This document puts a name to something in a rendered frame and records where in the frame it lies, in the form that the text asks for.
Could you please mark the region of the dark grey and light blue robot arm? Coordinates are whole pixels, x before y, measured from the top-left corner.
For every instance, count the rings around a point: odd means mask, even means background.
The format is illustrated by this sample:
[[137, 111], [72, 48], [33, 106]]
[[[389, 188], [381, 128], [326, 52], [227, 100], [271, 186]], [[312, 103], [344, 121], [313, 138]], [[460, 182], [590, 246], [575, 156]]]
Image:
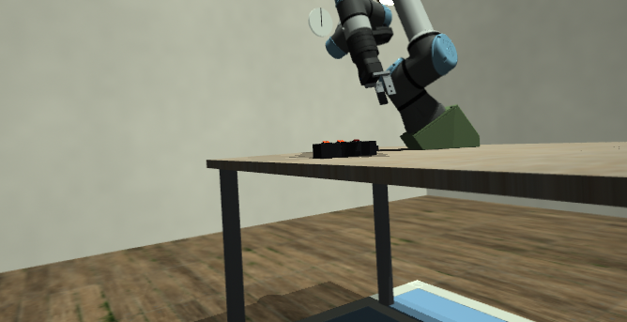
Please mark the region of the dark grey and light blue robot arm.
[[[399, 58], [388, 69], [396, 94], [388, 96], [401, 114], [408, 134], [438, 118], [445, 107], [430, 96], [425, 86], [446, 75], [457, 64], [457, 52], [448, 36], [434, 31], [421, 0], [391, 0], [409, 44], [407, 59]], [[328, 53], [341, 59], [349, 53], [342, 26], [348, 19], [365, 15], [372, 30], [390, 26], [389, 8], [373, 0], [335, 0], [340, 21], [326, 41]], [[440, 35], [439, 35], [440, 34]], [[385, 70], [385, 71], [386, 71]]]

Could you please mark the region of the black power strip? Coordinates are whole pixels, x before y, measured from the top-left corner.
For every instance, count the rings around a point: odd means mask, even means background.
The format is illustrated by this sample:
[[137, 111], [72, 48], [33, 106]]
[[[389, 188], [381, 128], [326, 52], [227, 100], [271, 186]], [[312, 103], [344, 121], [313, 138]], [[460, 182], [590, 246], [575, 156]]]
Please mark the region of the black power strip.
[[336, 143], [323, 141], [321, 144], [313, 144], [315, 159], [377, 155], [376, 151], [379, 151], [376, 141], [360, 141], [359, 139], [350, 142], [340, 140]]

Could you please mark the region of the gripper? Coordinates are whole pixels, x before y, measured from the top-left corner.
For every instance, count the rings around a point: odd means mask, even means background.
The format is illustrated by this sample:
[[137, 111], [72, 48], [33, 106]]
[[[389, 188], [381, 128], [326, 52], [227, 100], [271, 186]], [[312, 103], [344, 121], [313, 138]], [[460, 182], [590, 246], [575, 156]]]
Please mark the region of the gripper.
[[[377, 82], [382, 76], [388, 96], [396, 94], [390, 71], [384, 71], [378, 59], [377, 46], [388, 43], [393, 36], [391, 27], [384, 23], [381, 27], [372, 30], [369, 18], [359, 15], [348, 19], [344, 24], [344, 32], [352, 62], [356, 64], [360, 84], [365, 88], [374, 87], [380, 105], [388, 104], [382, 82]], [[373, 76], [373, 77], [372, 77]], [[379, 77], [378, 77], [379, 76]]]

